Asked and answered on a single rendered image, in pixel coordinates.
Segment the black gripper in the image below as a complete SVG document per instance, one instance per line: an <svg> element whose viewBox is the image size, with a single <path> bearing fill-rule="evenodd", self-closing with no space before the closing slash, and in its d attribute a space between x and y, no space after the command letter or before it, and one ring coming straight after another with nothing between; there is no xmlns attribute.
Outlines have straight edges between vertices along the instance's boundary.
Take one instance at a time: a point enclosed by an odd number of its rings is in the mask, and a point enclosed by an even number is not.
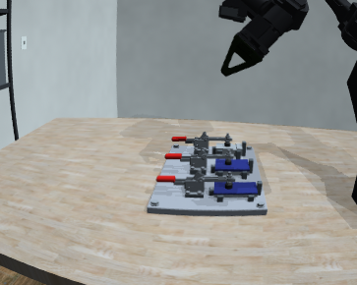
<svg viewBox="0 0 357 285"><path fill-rule="evenodd" d="M227 75L230 76L234 74L234 72L240 72L247 69L247 67L250 68L252 65L255 66L257 63L262 62L263 58L269 53L268 49L280 37L278 31L273 31L273 28L274 26L271 25L271 27L259 39L256 39L245 28L237 32L233 37L230 48L221 67L221 74L224 76L226 75L225 77L227 77ZM228 68L234 52L238 54L245 62L232 68Z"/></svg>

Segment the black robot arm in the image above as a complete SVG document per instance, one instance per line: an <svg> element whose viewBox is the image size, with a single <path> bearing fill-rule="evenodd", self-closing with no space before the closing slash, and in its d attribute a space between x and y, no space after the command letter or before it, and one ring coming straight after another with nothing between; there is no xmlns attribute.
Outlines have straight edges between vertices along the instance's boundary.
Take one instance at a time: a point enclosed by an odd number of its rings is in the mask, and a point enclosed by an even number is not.
<svg viewBox="0 0 357 285"><path fill-rule="evenodd" d="M357 51L357 3L350 4L347 0L325 1L340 22L338 28L342 39ZM272 30L277 30L280 36L292 29L298 30L308 11L307 0L225 0L219 5L218 16L239 23L244 23L248 16L251 21L243 29L259 39L271 25L274 26Z"/></svg>

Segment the grey toggle clamp with red handle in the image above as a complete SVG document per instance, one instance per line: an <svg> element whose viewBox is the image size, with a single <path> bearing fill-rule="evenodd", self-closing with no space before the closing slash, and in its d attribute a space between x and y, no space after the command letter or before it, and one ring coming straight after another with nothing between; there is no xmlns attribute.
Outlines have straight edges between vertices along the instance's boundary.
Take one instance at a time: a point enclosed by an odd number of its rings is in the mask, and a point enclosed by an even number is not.
<svg viewBox="0 0 357 285"><path fill-rule="evenodd" d="M232 176L230 171L226 177L205 177L205 175L202 174L202 171L198 170L194 177L186 177L186 179L175 179L175 176L157 176L156 182L173 183L174 186L184 186L185 198L204 198L205 182L226 182L225 189L228 190L233 188L232 182L235 182L235 177Z"/></svg>

